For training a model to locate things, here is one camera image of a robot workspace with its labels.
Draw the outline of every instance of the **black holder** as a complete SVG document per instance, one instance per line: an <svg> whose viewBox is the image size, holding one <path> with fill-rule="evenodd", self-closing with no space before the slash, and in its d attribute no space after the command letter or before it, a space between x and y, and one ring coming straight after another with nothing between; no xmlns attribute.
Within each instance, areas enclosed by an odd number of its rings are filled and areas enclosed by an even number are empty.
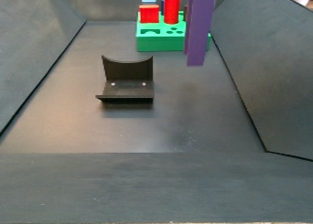
<svg viewBox="0 0 313 224"><path fill-rule="evenodd" d="M134 100L151 101L152 89L152 57L148 59L123 62L102 56L107 82L100 101Z"/></svg>

